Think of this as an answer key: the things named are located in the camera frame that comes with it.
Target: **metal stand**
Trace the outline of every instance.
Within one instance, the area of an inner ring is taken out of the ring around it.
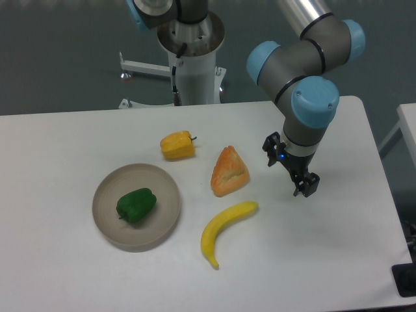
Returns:
[[[120,52],[120,66],[123,70],[123,73],[121,74],[120,77],[123,80],[130,79],[131,78],[130,73],[144,73],[148,75],[155,75],[158,77],[167,77],[167,78],[170,78],[171,76],[171,72],[168,66],[160,66],[160,65],[148,64],[148,63],[134,62],[131,60],[124,60],[121,52]],[[227,70],[225,68],[222,68],[222,67],[215,68],[213,104],[221,103],[220,93],[221,91],[223,91],[221,89],[221,84],[226,73],[227,73]],[[119,109],[136,109],[136,108],[142,108],[142,107],[165,107],[165,106],[174,106],[174,105],[173,103],[167,104],[167,105],[147,105],[147,104],[132,102],[129,99],[123,99],[118,108]]]
[[[383,159],[402,137],[403,134],[400,128],[400,121],[398,121],[390,130],[390,132],[385,136],[382,142],[377,146],[380,158]]]

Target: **white table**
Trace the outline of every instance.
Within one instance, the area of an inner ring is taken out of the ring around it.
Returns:
[[[342,97],[309,169],[310,198],[261,146],[280,131],[271,102],[0,117],[0,311],[338,311],[413,304],[391,266],[411,261],[362,102]],[[187,129],[197,156],[166,162],[159,141]],[[216,198],[222,148],[251,174]],[[181,191],[178,225],[143,253],[109,244],[92,198],[111,171],[150,163]],[[200,252],[206,223],[243,200],[259,212],[217,240],[215,271]]]

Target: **black cable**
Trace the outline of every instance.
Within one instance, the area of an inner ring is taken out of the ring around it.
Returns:
[[[180,59],[182,55],[185,53],[185,50],[187,49],[188,45],[186,43],[183,43],[179,51],[177,52],[176,59]],[[176,64],[172,66],[172,92],[174,94],[179,93],[176,86]]]

